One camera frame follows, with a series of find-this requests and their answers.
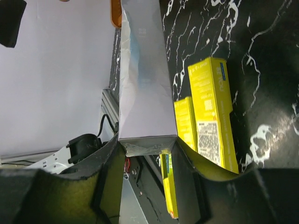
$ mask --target black marble surface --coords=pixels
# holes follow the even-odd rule
[[[187,67],[225,58],[240,171],[299,167],[299,1],[161,2],[174,100],[191,95]],[[120,30],[110,88],[119,97]]]

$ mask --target yellow box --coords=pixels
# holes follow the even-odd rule
[[[197,152],[197,134],[192,97],[174,102],[178,136]]]
[[[178,136],[197,152],[196,123],[192,98],[186,97],[185,99],[174,102],[174,110]],[[178,218],[171,155],[163,154],[160,155],[160,158],[167,210],[172,218]]]
[[[226,62],[207,58],[188,67],[198,153],[239,173],[229,114],[233,110]]]
[[[178,208],[176,191],[174,187],[171,155],[161,154],[160,158],[167,211],[172,218],[178,218]]]

